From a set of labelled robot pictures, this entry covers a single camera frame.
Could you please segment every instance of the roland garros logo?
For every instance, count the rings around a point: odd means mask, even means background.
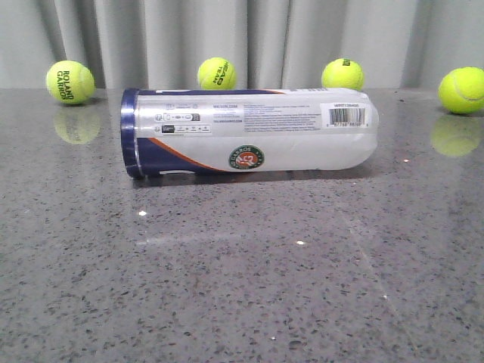
[[[255,169],[264,163],[264,154],[255,146],[240,146],[232,151],[228,163],[234,169]]]

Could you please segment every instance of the gray speckled surface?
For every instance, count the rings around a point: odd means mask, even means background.
[[[368,94],[354,169],[133,181],[121,91],[1,90],[0,361],[482,361],[483,114]]]

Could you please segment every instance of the white curtain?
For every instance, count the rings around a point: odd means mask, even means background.
[[[365,88],[435,88],[484,67],[484,0],[0,0],[0,88],[41,88],[80,61],[99,88],[197,88],[208,57],[238,88],[321,86],[325,64],[358,61]]]

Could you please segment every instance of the can lid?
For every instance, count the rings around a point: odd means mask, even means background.
[[[128,88],[124,91],[121,101],[121,148],[126,171],[132,178],[144,177],[141,172],[136,143],[135,108],[138,93],[137,88]]]

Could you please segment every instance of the yellow tennis ball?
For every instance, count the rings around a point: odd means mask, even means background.
[[[56,133],[69,144],[87,144],[101,130],[101,118],[90,107],[62,107],[54,116]]]
[[[237,83],[237,72],[228,60],[214,57],[200,65],[197,78],[202,89],[233,89]]]
[[[45,76],[45,85],[54,98],[65,104],[81,104],[95,91],[91,71],[73,60],[54,64]]]
[[[452,113],[471,113],[484,106],[484,70],[457,68],[447,74],[439,86],[442,105]]]
[[[321,75],[323,87],[344,87],[360,90],[365,82],[365,75],[361,66],[353,60],[340,58],[333,60]]]
[[[463,157],[481,142],[481,125],[477,118],[444,115],[433,126],[432,147],[447,157]]]

